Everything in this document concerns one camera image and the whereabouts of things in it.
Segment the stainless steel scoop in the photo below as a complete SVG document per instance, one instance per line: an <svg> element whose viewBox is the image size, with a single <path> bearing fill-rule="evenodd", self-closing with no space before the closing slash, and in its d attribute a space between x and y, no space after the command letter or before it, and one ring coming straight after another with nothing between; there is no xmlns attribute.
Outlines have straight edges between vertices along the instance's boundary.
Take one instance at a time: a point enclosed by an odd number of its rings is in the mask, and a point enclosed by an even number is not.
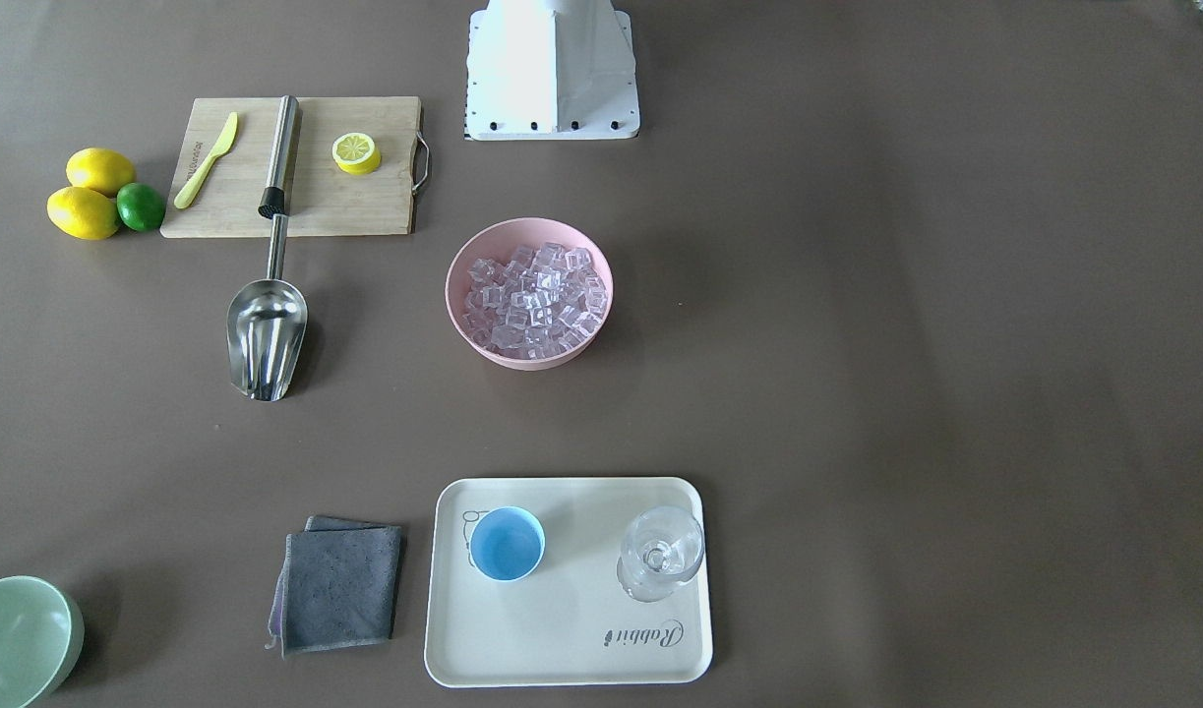
<svg viewBox="0 0 1203 708"><path fill-rule="evenodd" d="M267 276L238 291L226 317L230 380L254 400L278 400L286 394L308 327L308 302L298 288L282 279L290 219L283 184L296 112L298 102L292 95L284 95L278 109L278 136L268 160L268 183L259 209L265 219L272 219Z"/></svg>
<svg viewBox="0 0 1203 708"><path fill-rule="evenodd" d="M243 395L278 400L286 394L308 327L308 302L282 279L286 214L274 214L267 278L247 284L230 302L230 376Z"/></svg>

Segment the ice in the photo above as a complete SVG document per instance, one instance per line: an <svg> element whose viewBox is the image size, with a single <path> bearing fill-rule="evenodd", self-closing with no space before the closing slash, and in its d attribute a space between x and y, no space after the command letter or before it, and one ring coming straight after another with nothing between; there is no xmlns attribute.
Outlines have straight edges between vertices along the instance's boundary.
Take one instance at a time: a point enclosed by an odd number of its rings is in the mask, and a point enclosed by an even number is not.
<svg viewBox="0 0 1203 708"><path fill-rule="evenodd" d="M506 326L523 331L523 328L528 327L531 323L531 311L526 308L510 308L510 310L505 313L505 323Z"/></svg>
<svg viewBox="0 0 1203 708"><path fill-rule="evenodd" d="M579 332L585 337L597 334L597 331L600 327L602 319L597 317L597 315L593 315L592 313L583 313L580 315L579 320L575 320L575 332Z"/></svg>
<svg viewBox="0 0 1203 708"><path fill-rule="evenodd" d="M553 319L552 310L547 308L535 308L528 315L534 327L547 327L547 323Z"/></svg>
<svg viewBox="0 0 1203 708"><path fill-rule="evenodd" d="M565 246L562 246L561 243L546 243L546 245L539 246L539 251L535 251L533 266L550 268L564 254Z"/></svg>
<svg viewBox="0 0 1203 708"><path fill-rule="evenodd" d="M492 282L494 274L497 274L497 262L492 258L479 258L470 266L470 279L475 285Z"/></svg>
<svg viewBox="0 0 1203 708"><path fill-rule="evenodd" d="M532 261L535 260L535 250L532 246L518 246L515 248L515 255L510 256L510 266L520 264L521 269L531 268Z"/></svg>
<svg viewBox="0 0 1203 708"><path fill-rule="evenodd" d="M539 290L557 290L562 287L561 270L539 270L539 273L535 273L535 287Z"/></svg>
<svg viewBox="0 0 1203 708"><path fill-rule="evenodd" d="M518 328L500 326L492 331L492 344L499 349L518 349L521 343L523 343L523 333Z"/></svg>
<svg viewBox="0 0 1203 708"><path fill-rule="evenodd" d="M482 305L484 308L497 309L500 305L500 301L504 299L504 292L498 285L490 285L482 288Z"/></svg>
<svg viewBox="0 0 1203 708"><path fill-rule="evenodd" d="M588 254L587 248L573 248L565 252L565 269L577 270L589 264L592 264L592 255Z"/></svg>
<svg viewBox="0 0 1203 708"><path fill-rule="evenodd" d="M586 248L559 243L517 246L510 261L478 258L470 267L466 315L458 321L476 346L512 359L546 359L577 349L602 327L605 282Z"/></svg>

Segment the cutting board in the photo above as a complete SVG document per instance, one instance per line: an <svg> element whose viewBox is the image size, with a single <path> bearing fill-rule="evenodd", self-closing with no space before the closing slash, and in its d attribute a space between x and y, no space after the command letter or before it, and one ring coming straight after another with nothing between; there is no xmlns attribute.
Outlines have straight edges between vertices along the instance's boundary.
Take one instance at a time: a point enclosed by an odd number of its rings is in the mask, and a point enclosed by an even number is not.
<svg viewBox="0 0 1203 708"><path fill-rule="evenodd" d="M268 177L278 103L272 99L196 99L168 190L159 232L168 238L268 237L256 208ZM173 198L212 148L230 112L238 113L233 148L212 166L186 209ZM300 99L298 139L286 173L288 236L411 233L413 156L422 102L415 97ZM336 138L363 132L375 141L381 166L367 175L340 171L331 156Z"/></svg>

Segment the tray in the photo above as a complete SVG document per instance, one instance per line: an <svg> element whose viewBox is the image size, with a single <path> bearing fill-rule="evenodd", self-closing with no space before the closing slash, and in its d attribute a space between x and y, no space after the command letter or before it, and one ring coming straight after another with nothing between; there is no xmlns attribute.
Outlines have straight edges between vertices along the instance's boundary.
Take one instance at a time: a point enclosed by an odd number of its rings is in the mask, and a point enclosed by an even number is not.
<svg viewBox="0 0 1203 708"><path fill-rule="evenodd" d="M701 516L682 478L463 478L434 512L426 671L449 689L687 683L715 653L707 567L659 602L628 599L615 576L623 533L641 511L677 504ZM544 526L544 559L500 583L472 565L484 512L521 506Z"/></svg>
<svg viewBox="0 0 1203 708"><path fill-rule="evenodd" d="M268 237L257 212L278 126L274 99L196 99L182 139L168 209L159 232L168 238ZM238 113L233 148L215 161L195 202L174 209L173 197L207 156L230 112ZM300 126L288 165L289 236L385 236L413 232L413 157L421 130L416 95L300 99ZM334 165L331 147L345 132L368 133L381 165L350 175Z"/></svg>

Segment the scoop handle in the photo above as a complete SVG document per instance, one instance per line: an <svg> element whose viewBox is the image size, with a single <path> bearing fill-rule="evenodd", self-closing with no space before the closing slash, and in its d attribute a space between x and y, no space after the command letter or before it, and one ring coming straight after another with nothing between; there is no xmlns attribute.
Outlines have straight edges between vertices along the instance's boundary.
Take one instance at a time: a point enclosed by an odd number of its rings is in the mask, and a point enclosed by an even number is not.
<svg viewBox="0 0 1203 708"><path fill-rule="evenodd" d="M260 215L273 219L274 214L286 214L286 165L290 162L290 144L295 136L295 118L300 114L300 101L294 95L283 95L278 103L278 130L273 139L273 151L268 156L268 179L260 196Z"/></svg>
<svg viewBox="0 0 1203 708"><path fill-rule="evenodd" d="M268 279L283 278L283 260L286 257L286 214L273 215L273 228L268 233Z"/></svg>

